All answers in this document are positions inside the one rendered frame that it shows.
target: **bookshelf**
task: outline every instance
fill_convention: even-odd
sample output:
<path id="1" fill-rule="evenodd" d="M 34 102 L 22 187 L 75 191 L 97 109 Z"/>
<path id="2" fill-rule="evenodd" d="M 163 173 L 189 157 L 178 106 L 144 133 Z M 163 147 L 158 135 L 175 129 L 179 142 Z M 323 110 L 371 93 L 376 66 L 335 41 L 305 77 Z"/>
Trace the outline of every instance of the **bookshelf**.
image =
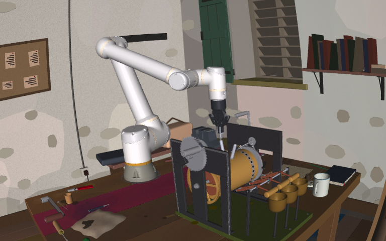
<path id="1" fill-rule="evenodd" d="M 351 75 L 365 75 L 365 76 L 374 76 L 378 77 L 379 81 L 379 87 L 380 87 L 380 99 L 384 100 L 384 78 L 386 77 L 386 74 L 373 74 L 373 73 L 366 73 L 366 72 L 350 72 L 350 71 L 339 71 L 339 70 L 324 70 L 324 69 L 302 69 L 303 72 L 313 72 L 314 76 L 316 78 L 316 81 L 320 88 L 320 93 L 323 94 L 323 73 L 335 73 L 335 74 L 351 74 Z M 315 73 L 319 73 L 319 80 L 316 77 Z"/>
<path id="2" fill-rule="evenodd" d="M 233 84 L 307 90 L 295 0 L 248 0 L 255 78 Z"/>

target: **green base board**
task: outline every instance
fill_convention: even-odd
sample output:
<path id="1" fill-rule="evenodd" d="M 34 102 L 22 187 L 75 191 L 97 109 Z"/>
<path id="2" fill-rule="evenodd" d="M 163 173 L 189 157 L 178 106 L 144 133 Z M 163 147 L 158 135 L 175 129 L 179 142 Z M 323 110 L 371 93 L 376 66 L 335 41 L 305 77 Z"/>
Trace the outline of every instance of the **green base board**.
<path id="1" fill-rule="evenodd" d="M 299 200 L 299 207 L 302 206 L 302 197 Z M 233 234 L 221 232 L 217 229 L 209 227 L 203 223 L 198 223 L 198 226 L 206 228 L 212 232 L 215 232 L 221 236 L 229 238 L 235 241 L 248 241 L 248 240 L 275 240 L 284 241 L 294 234 L 301 226 L 303 226 L 310 218 L 312 213 L 303 210 L 298 210 L 298 219 L 295 218 L 295 208 L 290 207 L 288 211 L 288 223 L 287 228 L 284 229 L 285 224 L 285 210 L 278 213 L 276 237 L 273 238 L 273 226 L 275 221 L 275 213 L 268 209 L 268 204 L 251 199 L 250 205 L 250 226 L 249 236 L 246 235 L 246 197 L 232 193 L 232 230 Z M 188 212 L 194 213 L 193 205 L 187 207 Z M 176 212 L 176 214 L 190 222 L 195 221 L 182 213 Z M 208 205 L 208 218 L 209 221 L 221 225 L 221 198 L 215 203 Z"/>

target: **row of books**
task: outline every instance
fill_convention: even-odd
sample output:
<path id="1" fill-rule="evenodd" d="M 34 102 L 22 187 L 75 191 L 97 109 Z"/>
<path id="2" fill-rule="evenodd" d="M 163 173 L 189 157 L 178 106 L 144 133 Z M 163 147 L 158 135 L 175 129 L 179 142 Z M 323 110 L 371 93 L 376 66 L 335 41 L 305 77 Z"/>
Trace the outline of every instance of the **row of books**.
<path id="1" fill-rule="evenodd" d="M 336 43 L 312 34 L 308 40 L 308 69 L 340 70 L 371 73 L 378 64 L 376 39 L 344 35 Z"/>

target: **white mug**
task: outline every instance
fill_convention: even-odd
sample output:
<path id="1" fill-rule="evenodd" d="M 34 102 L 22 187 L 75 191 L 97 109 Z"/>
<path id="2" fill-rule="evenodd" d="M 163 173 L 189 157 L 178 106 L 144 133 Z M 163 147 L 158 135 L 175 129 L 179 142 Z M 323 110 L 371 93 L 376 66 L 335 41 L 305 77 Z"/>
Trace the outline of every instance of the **white mug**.
<path id="1" fill-rule="evenodd" d="M 327 173 L 318 173 L 314 175 L 314 188 L 312 195 L 316 197 L 325 197 L 328 194 L 330 186 L 330 175 Z"/>

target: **red table runner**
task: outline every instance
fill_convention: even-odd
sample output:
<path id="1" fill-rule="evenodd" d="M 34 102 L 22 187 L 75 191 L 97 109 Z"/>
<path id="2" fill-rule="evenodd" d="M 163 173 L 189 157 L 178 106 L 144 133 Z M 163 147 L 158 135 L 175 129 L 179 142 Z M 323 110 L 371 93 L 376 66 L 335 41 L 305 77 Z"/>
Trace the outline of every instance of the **red table runner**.
<path id="1" fill-rule="evenodd" d="M 188 187 L 186 172 L 187 167 L 184 168 L 184 176 L 185 187 Z M 58 220 L 58 223 L 62 229 L 67 229 L 72 227 L 77 221 L 86 217 L 90 213 L 88 210 L 92 208 L 109 204 L 108 206 L 101 208 L 101 210 L 117 213 L 166 196 L 173 192 L 175 192 L 174 176 L 173 173 L 170 172 L 160 176 L 154 181 L 137 183 L 96 197 L 85 199 L 77 202 L 75 205 L 66 205 L 68 210 L 59 204 L 58 206 L 64 212 L 65 216 Z M 45 217 L 56 213 L 57 211 L 52 209 L 33 215 L 36 224 L 39 226 L 44 236 L 57 232 L 52 223 L 46 223 L 44 221 Z"/>

